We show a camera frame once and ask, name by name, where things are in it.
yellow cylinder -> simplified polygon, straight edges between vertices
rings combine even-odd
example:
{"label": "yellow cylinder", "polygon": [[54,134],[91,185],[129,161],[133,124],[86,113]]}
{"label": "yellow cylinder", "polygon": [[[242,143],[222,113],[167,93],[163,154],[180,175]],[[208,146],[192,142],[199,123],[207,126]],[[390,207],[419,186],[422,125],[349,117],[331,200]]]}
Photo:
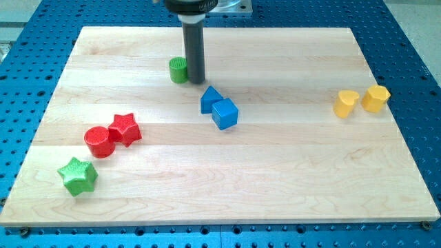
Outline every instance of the yellow cylinder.
{"label": "yellow cylinder", "polygon": [[353,90],[341,90],[334,103],[334,113],[340,118],[347,118],[352,112],[360,95]]}
{"label": "yellow cylinder", "polygon": [[384,86],[372,85],[361,100],[361,106],[368,111],[378,113],[385,105],[391,93]]}

blue pegboard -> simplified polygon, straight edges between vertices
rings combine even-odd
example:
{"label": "blue pegboard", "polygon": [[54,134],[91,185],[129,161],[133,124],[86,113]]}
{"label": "blue pegboard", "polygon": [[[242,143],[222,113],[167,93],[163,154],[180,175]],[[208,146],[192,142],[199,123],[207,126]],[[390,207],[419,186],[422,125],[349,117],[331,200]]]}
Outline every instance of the blue pegboard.
{"label": "blue pegboard", "polygon": [[[210,17],[207,27],[349,27],[438,209],[441,89],[380,0],[253,0],[252,17]],[[150,0],[43,0],[0,65],[0,198],[5,198],[64,65],[85,25],[179,26]],[[0,247],[441,247],[441,222],[192,227],[0,227]]]}

green block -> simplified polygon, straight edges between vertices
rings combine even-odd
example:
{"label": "green block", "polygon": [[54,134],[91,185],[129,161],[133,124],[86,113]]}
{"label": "green block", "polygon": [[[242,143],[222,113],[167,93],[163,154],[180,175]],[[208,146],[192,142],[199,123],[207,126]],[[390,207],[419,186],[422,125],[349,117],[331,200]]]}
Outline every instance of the green block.
{"label": "green block", "polygon": [[58,169],[63,178],[64,186],[72,196],[78,196],[82,192],[93,192],[94,182],[98,173],[91,162],[81,162],[75,157],[68,165]]}
{"label": "green block", "polygon": [[175,83],[185,83],[188,81],[187,60],[176,57],[168,63],[170,69],[170,78]]}

black cylinder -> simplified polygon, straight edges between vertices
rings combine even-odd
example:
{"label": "black cylinder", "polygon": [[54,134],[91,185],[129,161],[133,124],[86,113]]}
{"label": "black cylinder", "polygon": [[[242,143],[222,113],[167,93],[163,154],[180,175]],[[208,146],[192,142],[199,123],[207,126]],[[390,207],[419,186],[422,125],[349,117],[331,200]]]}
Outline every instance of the black cylinder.
{"label": "black cylinder", "polygon": [[182,23],[187,74],[188,80],[192,83],[205,82],[203,28],[203,20],[196,24]]}

blue block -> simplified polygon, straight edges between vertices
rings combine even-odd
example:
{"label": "blue block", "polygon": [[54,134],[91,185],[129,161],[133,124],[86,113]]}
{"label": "blue block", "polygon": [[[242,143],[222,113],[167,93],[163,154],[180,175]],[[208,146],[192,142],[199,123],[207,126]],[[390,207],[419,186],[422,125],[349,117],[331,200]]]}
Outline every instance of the blue block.
{"label": "blue block", "polygon": [[212,86],[208,87],[204,95],[201,97],[201,113],[210,114],[212,113],[213,103],[223,100],[223,96],[219,94]]}
{"label": "blue block", "polygon": [[213,121],[220,130],[237,124],[239,110],[231,99],[225,99],[213,104]]}

